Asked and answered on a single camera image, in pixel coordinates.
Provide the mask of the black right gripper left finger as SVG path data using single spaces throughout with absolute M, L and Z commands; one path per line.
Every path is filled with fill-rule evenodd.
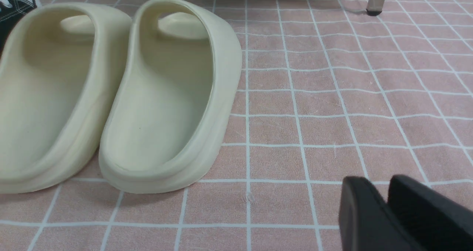
M 342 182 L 338 226 L 343 251 L 424 251 L 366 178 Z

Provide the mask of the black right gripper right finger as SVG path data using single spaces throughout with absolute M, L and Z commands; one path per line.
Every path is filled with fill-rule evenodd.
M 473 212 L 407 175 L 394 175 L 388 206 L 426 251 L 471 251 Z

